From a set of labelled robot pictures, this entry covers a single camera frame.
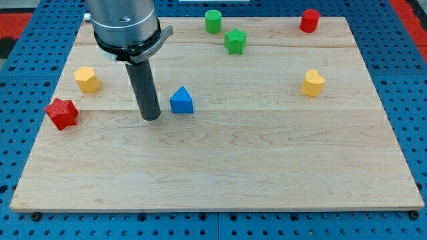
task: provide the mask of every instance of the wood grain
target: wood grain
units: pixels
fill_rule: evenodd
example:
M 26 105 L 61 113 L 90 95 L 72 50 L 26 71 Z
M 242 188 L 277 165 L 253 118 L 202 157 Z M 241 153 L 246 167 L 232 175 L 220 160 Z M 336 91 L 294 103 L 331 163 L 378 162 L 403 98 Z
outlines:
M 101 56 L 84 25 L 55 95 L 76 127 L 45 118 L 11 202 L 22 212 L 385 211 L 424 206 L 343 18 L 313 35 L 299 18 L 224 19 L 248 32 L 243 55 L 202 19 L 162 19 L 175 35 L 151 59 L 162 114 L 144 121 L 123 65 Z M 72 73 L 95 67 L 101 89 Z M 309 68 L 319 97 L 299 88 Z M 185 85 L 193 115 L 170 113 Z

